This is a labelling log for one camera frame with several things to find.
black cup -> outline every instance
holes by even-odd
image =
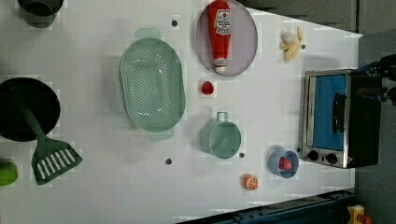
[[[64,0],[18,0],[27,23],[36,28],[49,27],[55,20]]]

orange object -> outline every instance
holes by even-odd
[[[207,18],[216,72],[224,73],[231,38],[230,7],[226,2],[216,0],[209,5]]]
[[[244,187],[248,190],[254,190],[259,186],[259,179],[254,175],[245,175]]]
[[[280,158],[279,169],[285,171],[291,170],[291,161],[285,157]]]
[[[359,215],[358,221],[361,222],[361,224],[373,224],[373,219],[365,215]]]

measuring cup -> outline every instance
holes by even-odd
[[[201,132],[201,147],[220,159],[230,159],[241,146],[241,132],[228,121],[227,112],[218,112],[217,119],[209,121]]]

green colander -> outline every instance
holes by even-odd
[[[150,141],[169,139],[186,107],[180,59],[158,30],[139,29],[135,37],[120,62],[125,107]]]

ketchup bottle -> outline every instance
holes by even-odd
[[[216,72],[224,73],[231,38],[230,7],[226,2],[216,0],[209,5],[207,17]]]

